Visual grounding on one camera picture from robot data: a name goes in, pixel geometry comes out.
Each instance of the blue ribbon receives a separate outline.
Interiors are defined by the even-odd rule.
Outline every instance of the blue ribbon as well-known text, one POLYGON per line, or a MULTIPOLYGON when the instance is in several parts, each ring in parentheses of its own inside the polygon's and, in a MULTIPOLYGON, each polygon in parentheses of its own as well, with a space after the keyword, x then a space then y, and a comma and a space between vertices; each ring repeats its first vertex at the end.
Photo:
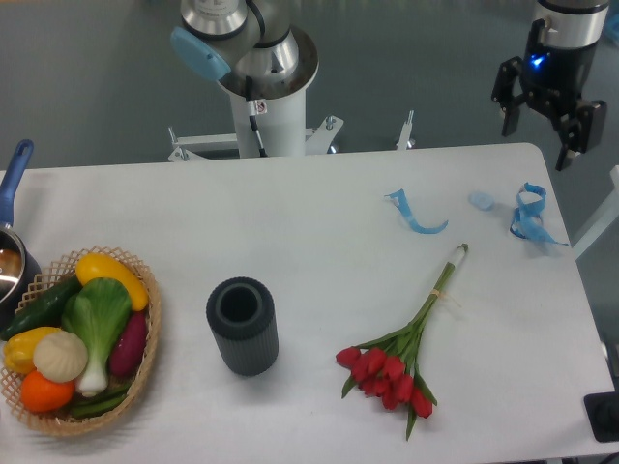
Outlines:
POLYGON ((406 200, 406 195, 404 194, 403 189, 400 189, 398 191, 395 191, 394 193, 385 196, 390 197, 394 201, 394 204, 404 216, 404 218, 408 222, 408 225, 410 225, 410 228, 418 234, 438 234, 445 227, 447 227, 447 220, 438 227, 421 226, 413 216, 413 212, 410 210, 410 206, 408 206, 408 200, 406 200))
POLYGON ((544 221, 542 220, 541 214, 545 208, 545 196, 545 189, 540 186, 532 186, 529 183, 522 186, 516 196, 516 203, 518 206, 514 209, 514 217, 510 225, 510 232, 520 239, 530 240, 532 242, 569 245, 557 242, 544 229, 544 221), (540 199, 532 203, 524 203, 521 194, 526 191, 535 193, 540 199))

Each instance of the wicker basket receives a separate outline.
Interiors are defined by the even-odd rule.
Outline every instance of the wicker basket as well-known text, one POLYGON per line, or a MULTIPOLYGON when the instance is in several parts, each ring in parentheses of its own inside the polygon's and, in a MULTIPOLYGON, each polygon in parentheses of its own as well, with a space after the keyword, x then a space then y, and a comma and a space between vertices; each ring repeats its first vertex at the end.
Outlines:
MULTIPOLYGON (((67 437, 81 435, 92 432, 105 425, 116 421, 133 405, 135 400, 144 390, 146 381, 153 367, 155 352, 157 350, 157 342, 162 322, 161 314, 161 297, 159 288, 155 278, 151 274, 150 269, 137 256, 133 256, 120 248, 108 248, 95 246, 91 249, 83 249, 82 251, 73 251, 69 255, 63 255, 60 260, 53 261, 49 268, 44 268, 42 273, 35 277, 34 283, 28 286, 28 291, 24 293, 17 310, 22 309, 30 301, 37 298, 45 289, 53 286, 60 280, 74 274, 75 264, 83 255, 89 252, 104 253, 117 259, 133 273, 139 277, 144 283, 149 295, 149 305, 146 309, 148 335, 146 338, 146 349, 142 363, 131 379, 132 384, 127 392, 125 400, 112 411, 109 411, 96 418, 76 420, 63 410, 52 414, 36 415, 26 411, 19 400, 21 381, 23 376, 16 374, 2 367, 0 369, 0 389, 2 394, 7 398, 7 404, 11 407, 11 412, 20 422, 25 423, 33 430, 38 430, 45 435, 56 437, 67 437)), ((122 382, 119 379, 110 377, 110 386, 126 383, 127 379, 122 382)))

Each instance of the saucepan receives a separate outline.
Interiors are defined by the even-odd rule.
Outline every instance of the saucepan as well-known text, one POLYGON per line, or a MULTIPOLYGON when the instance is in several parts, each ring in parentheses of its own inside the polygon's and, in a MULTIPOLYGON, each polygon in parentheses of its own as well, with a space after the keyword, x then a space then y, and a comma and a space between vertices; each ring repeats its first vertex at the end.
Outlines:
POLYGON ((0 184, 0 331, 11 323, 28 284, 41 272, 37 261, 13 231, 15 193, 33 151, 32 141, 20 141, 0 184))

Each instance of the purple eggplant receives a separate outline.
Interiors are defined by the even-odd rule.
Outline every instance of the purple eggplant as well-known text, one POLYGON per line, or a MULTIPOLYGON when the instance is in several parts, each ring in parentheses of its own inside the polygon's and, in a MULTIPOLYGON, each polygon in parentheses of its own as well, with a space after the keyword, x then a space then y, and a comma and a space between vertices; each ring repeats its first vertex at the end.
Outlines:
POLYGON ((147 333, 144 311, 134 312, 109 355, 110 374, 130 377, 135 373, 142 363, 147 333))

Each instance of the yellow pepper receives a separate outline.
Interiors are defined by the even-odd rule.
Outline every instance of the yellow pepper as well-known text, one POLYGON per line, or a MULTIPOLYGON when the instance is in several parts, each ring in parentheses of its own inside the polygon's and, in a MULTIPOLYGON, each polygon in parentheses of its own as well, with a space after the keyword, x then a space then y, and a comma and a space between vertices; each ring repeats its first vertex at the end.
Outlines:
POLYGON ((59 332, 57 327, 38 327, 12 336, 4 345, 4 365, 18 374, 28 374, 35 370, 32 358, 37 344, 49 334, 59 332))
POLYGON ((120 261, 101 253, 88 253, 75 265, 75 275, 82 286, 95 278, 114 278, 127 289, 132 310, 141 311, 148 305, 148 292, 131 270, 120 261))

